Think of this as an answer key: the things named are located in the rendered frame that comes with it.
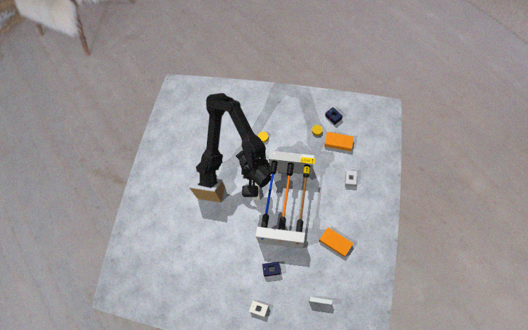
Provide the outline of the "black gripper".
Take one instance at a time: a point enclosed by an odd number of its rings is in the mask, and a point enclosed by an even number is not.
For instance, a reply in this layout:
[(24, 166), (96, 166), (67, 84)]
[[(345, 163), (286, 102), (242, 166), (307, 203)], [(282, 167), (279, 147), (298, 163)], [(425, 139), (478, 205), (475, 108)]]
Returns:
[(255, 181), (249, 176), (249, 173), (244, 173), (242, 169), (241, 174), (243, 175), (244, 179), (249, 180), (249, 186), (242, 186), (243, 197), (258, 197), (259, 187), (255, 186)]

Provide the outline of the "yellow round disc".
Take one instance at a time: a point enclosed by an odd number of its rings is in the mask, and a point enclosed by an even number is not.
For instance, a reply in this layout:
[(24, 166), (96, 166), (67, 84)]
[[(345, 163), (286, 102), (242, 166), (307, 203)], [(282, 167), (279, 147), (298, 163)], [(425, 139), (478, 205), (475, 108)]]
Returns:
[(313, 126), (312, 133), (314, 135), (321, 135), (322, 134), (322, 127), (319, 125)]
[(260, 139), (262, 140), (263, 143), (268, 141), (268, 134), (266, 132), (264, 132), (264, 131), (260, 132), (258, 134), (258, 137), (260, 137)]

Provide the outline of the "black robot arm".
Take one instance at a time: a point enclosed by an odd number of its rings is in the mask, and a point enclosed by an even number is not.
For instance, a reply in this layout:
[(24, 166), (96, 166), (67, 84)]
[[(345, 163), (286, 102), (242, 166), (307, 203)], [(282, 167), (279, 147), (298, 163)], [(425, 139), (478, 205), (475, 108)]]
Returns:
[[(241, 136), (242, 151), (236, 155), (239, 159), (241, 169), (262, 188), (271, 180), (271, 166), (265, 156), (265, 145), (254, 134), (251, 126), (245, 118), (239, 101), (226, 96), (224, 93), (210, 94), (206, 99), (206, 108), (209, 114), (207, 147), (201, 157), (201, 162), (196, 166), (199, 173), (198, 186), (212, 188), (217, 184), (216, 170), (222, 164), (223, 155), (220, 154), (219, 139), (221, 133), (221, 121), (223, 114), (227, 111)], [(260, 157), (258, 160), (254, 158)]]

